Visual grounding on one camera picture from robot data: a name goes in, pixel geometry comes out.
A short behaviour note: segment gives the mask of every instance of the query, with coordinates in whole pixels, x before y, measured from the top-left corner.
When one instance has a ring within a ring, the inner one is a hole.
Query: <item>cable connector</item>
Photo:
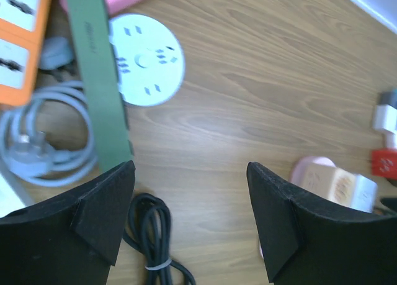
[[[18,176],[43,176],[52,170],[54,155],[55,149],[45,141],[43,132],[33,138],[24,135],[9,149],[9,169]]]

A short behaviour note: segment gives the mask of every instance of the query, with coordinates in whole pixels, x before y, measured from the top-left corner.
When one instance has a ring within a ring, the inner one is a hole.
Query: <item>beige cube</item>
[[[299,186],[324,199],[350,207],[355,184],[355,174],[337,167],[312,163],[308,165]]]

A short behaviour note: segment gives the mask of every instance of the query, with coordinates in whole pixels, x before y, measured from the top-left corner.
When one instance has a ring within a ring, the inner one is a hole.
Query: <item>orange object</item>
[[[397,150],[387,148],[373,150],[372,174],[397,179]]]
[[[0,0],[0,104],[29,102],[50,4],[51,0]]]

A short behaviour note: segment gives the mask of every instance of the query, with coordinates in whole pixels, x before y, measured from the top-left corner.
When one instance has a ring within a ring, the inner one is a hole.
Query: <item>black object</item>
[[[258,163],[247,178],[269,282],[397,284],[397,217],[329,202]]]
[[[134,183],[129,161],[0,219],[0,283],[105,285]]]
[[[124,231],[123,239],[144,254],[147,267],[161,265],[170,258],[171,213],[164,201],[147,193],[135,196],[128,211],[128,226],[134,239],[127,231]],[[185,285],[196,284],[192,273],[185,266],[175,260],[170,265],[183,274]],[[146,285],[155,285],[158,281],[161,285],[172,285],[169,266],[147,272]]]

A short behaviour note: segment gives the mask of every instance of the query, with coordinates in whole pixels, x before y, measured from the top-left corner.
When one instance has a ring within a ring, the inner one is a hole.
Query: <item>wooden table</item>
[[[288,178],[300,157],[324,155],[371,177],[369,152],[382,146],[372,112],[377,94],[397,86],[397,36],[348,0],[146,0],[126,12],[168,26],[187,62],[169,102],[128,108],[136,190],[171,209],[172,255],[198,284],[267,284],[247,163]],[[48,34],[70,36],[56,4]],[[39,127],[58,148],[84,146],[68,106],[48,103]],[[397,194],[372,178],[381,195]],[[65,189],[28,186],[38,201]],[[142,284],[144,263],[122,243],[108,285]]]

